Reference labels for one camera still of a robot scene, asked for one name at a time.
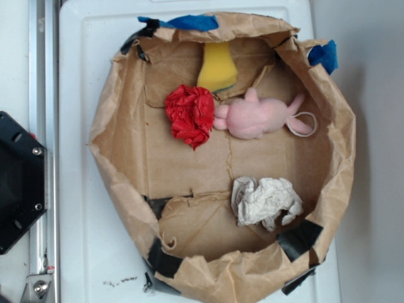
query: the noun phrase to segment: pink plush bunny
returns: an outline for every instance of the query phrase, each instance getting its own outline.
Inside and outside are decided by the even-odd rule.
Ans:
[[[285,124],[297,136],[312,135],[317,128],[315,116],[309,112],[296,112],[304,101],[304,94],[298,94],[287,106],[280,100],[267,98],[260,100],[255,88],[250,87],[245,99],[238,98],[231,105],[219,105],[215,108],[213,126],[218,130],[228,129],[230,134],[240,139],[262,137],[263,133],[276,131]],[[314,119],[314,128],[296,119],[308,114]]]

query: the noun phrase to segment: white wall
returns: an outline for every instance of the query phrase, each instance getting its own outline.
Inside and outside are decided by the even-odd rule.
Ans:
[[[28,0],[0,0],[0,8],[0,110],[28,128]],[[25,234],[0,256],[0,294],[11,302],[21,299],[29,265]]]
[[[336,238],[343,303],[404,302],[404,1],[312,0],[357,115],[352,200]]]

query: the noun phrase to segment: brown paper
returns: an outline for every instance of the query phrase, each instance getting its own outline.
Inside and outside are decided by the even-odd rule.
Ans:
[[[294,37],[299,30],[282,20],[215,15],[217,30],[159,28],[152,39],[139,38],[145,61],[137,47],[115,56],[90,148],[141,255],[148,258],[157,237],[166,253],[184,258],[173,278],[156,272],[157,278],[203,302],[257,302],[324,261],[350,197],[355,116],[324,68],[307,61],[307,50],[319,41],[299,42]],[[173,139],[164,99],[180,84],[196,84],[203,43],[221,41],[230,41],[239,75],[233,88],[216,94],[217,104],[231,103],[249,86],[260,97],[287,104],[304,92],[300,111],[316,116],[318,131],[299,138],[283,128],[258,140],[240,140],[214,129],[196,151]],[[304,213],[273,233],[260,225],[238,227],[230,191],[242,175],[287,178]],[[174,198],[157,220],[142,195]],[[303,218],[324,230],[311,251],[291,263],[276,235]]]

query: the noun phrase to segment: red tissue paper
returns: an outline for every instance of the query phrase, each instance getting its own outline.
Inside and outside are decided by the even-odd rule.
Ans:
[[[203,87],[180,85],[165,99],[165,113],[172,122],[171,132],[195,150],[209,139],[215,104]]]

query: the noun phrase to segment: white crumpled tissue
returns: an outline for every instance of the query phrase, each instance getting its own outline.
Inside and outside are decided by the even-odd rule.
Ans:
[[[234,181],[231,207],[238,218],[238,226],[256,224],[262,221],[270,232],[275,230],[275,219],[282,210],[288,213],[282,218],[282,225],[292,222],[303,212],[302,200],[284,178],[239,177]]]

